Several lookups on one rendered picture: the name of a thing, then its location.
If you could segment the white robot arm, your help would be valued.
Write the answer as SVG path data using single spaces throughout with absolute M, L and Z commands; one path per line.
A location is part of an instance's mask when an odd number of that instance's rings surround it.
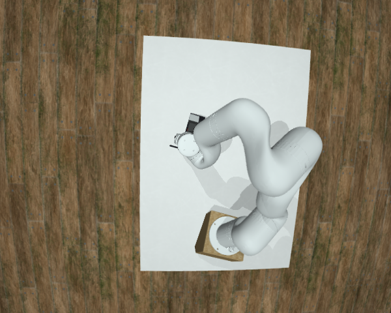
M 285 224 L 286 209 L 315 166 L 322 140 L 316 131 L 296 127 L 270 148 L 270 118 L 260 105 L 247 98 L 235 99 L 198 122 L 199 116 L 190 114 L 187 132 L 178 137 L 179 143 L 176 140 L 179 152 L 196 168 L 205 169 L 218 160 L 221 142 L 239 136 L 248 176 L 258 190 L 257 207 L 248 216 L 223 216 L 212 223 L 210 243 L 223 255 L 241 251 L 254 256 Z

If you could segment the black power strip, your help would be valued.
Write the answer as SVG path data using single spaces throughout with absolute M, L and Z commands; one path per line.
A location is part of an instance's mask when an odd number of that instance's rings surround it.
M 204 120 L 205 119 L 205 117 L 203 117 L 203 116 L 200 116 L 200 115 L 197 115 L 197 116 L 199 116 L 199 122 L 198 123 L 200 123 L 202 120 Z M 186 131 L 185 132 L 187 132 L 187 130 L 188 130 L 188 126 L 189 125 L 187 125 L 187 127 L 186 127 Z M 173 146 L 173 145 L 169 145 L 170 147 L 174 147 L 174 148 L 178 148 L 178 147 L 176 147 L 176 146 Z

